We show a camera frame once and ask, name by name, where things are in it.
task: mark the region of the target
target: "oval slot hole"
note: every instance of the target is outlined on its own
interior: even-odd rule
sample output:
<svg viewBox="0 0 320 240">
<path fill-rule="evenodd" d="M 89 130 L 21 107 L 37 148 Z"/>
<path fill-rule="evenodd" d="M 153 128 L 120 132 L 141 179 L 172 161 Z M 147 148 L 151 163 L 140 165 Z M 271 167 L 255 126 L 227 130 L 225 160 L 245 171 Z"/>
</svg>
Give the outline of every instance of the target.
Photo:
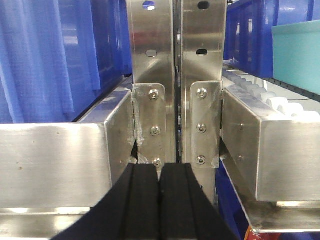
<svg viewBox="0 0 320 240">
<path fill-rule="evenodd" d="M 148 50 L 145 54 L 149 58 L 154 58 L 158 55 L 158 52 L 156 50 Z"/>
<path fill-rule="evenodd" d="M 208 50 L 207 50 L 207 49 L 198 49 L 198 50 L 196 51 L 196 54 L 197 54 L 198 56 L 205 56 L 205 55 L 208 54 Z"/>
<path fill-rule="evenodd" d="M 145 1 L 142 4 L 142 7 L 144 10 L 152 11 L 156 9 L 156 5 L 154 1 Z"/>
<path fill-rule="evenodd" d="M 206 9 L 208 9 L 209 7 L 210 7 L 210 3 L 207 2 L 207 1 L 200 1 L 200 2 L 198 3 L 198 9 L 200 9 L 200 10 L 206 10 Z"/>
</svg>

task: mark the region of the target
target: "teal plastic bin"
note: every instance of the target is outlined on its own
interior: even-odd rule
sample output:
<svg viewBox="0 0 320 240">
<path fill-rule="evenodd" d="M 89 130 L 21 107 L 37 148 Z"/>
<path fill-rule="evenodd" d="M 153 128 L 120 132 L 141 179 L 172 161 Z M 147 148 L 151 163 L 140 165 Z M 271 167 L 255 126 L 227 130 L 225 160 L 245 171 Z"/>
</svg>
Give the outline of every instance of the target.
<svg viewBox="0 0 320 240">
<path fill-rule="evenodd" d="M 320 20 L 272 27 L 274 78 L 320 95 Z"/>
</svg>

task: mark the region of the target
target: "plastic tote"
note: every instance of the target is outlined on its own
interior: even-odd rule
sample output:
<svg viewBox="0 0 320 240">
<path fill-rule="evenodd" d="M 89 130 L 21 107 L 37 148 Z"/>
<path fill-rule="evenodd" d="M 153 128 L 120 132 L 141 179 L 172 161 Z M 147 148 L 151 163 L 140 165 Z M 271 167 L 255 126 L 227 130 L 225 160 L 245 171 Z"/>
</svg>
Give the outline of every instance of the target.
<svg viewBox="0 0 320 240">
<path fill-rule="evenodd" d="M 123 0 L 0 0 L 0 124 L 74 120 L 130 51 Z"/>
<path fill-rule="evenodd" d="M 227 9 L 225 63 L 273 77 L 272 27 L 320 20 L 320 0 L 240 0 Z"/>
<path fill-rule="evenodd" d="M 274 78 L 320 95 L 320 20 L 275 26 Z"/>
</svg>

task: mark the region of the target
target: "blue plastic crate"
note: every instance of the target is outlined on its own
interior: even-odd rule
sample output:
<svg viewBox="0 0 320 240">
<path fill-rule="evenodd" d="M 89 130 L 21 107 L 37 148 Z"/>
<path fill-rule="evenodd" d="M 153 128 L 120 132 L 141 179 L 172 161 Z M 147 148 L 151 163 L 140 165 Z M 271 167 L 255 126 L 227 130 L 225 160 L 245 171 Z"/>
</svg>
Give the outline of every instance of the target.
<svg viewBox="0 0 320 240">
<path fill-rule="evenodd" d="M 70 122 L 131 71 L 125 1 L 0 1 L 0 124 Z"/>
<path fill-rule="evenodd" d="M 320 19 L 320 0 L 240 0 L 227 9 L 225 63 L 273 78 L 272 27 Z"/>
</svg>

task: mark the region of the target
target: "hex socket screw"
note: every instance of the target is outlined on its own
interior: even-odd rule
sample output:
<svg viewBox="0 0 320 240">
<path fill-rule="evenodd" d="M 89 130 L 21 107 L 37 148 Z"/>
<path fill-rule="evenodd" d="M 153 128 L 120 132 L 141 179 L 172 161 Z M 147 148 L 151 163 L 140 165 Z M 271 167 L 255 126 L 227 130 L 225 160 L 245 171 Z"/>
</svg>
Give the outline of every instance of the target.
<svg viewBox="0 0 320 240">
<path fill-rule="evenodd" d="M 196 126 L 196 131 L 199 134 L 204 134 L 207 131 L 207 126 L 203 123 L 198 123 L 198 125 Z"/>
<path fill-rule="evenodd" d="M 160 130 L 159 126 L 153 126 L 150 128 L 150 134 L 152 136 L 158 136 L 158 135 L 160 135 L 160 133 L 161 133 L 161 130 Z"/>
<path fill-rule="evenodd" d="M 199 98 L 199 99 L 205 99 L 208 95 L 208 91 L 207 89 L 205 88 L 198 88 L 198 90 L 196 91 L 196 96 Z"/>
<path fill-rule="evenodd" d="M 196 158 L 196 163 L 199 164 L 199 165 L 205 164 L 206 163 L 206 157 L 202 156 L 202 155 L 198 156 Z"/>
<path fill-rule="evenodd" d="M 157 100 L 159 98 L 159 91 L 157 89 L 151 89 L 148 96 L 150 100 Z"/>
<path fill-rule="evenodd" d="M 155 158 L 152 163 L 156 168 L 160 168 L 162 166 L 160 158 Z"/>
</svg>

